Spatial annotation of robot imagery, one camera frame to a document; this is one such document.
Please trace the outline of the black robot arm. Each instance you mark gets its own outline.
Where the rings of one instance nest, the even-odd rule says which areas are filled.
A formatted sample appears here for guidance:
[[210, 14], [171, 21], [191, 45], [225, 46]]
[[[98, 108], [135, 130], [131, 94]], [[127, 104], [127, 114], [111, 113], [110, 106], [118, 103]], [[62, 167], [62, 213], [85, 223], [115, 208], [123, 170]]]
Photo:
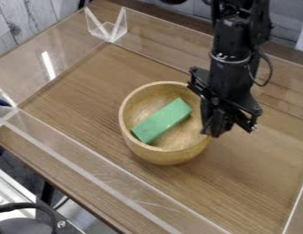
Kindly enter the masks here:
[[190, 68], [189, 89], [201, 97], [202, 133], [218, 138], [234, 126], [246, 132], [256, 128], [263, 114], [252, 87], [262, 61], [270, 61], [260, 47], [270, 40], [270, 0], [202, 0], [211, 8], [215, 30], [210, 69]]

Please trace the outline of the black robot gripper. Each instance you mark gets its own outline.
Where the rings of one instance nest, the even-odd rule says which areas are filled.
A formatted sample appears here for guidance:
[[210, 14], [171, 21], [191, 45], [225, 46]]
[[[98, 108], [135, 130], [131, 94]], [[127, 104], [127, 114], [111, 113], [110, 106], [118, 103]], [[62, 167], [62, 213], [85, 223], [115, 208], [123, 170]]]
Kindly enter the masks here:
[[263, 109], [252, 96], [244, 68], [211, 62], [210, 70], [193, 66], [190, 73], [187, 88], [201, 97], [201, 133], [218, 138], [235, 124], [251, 133]]

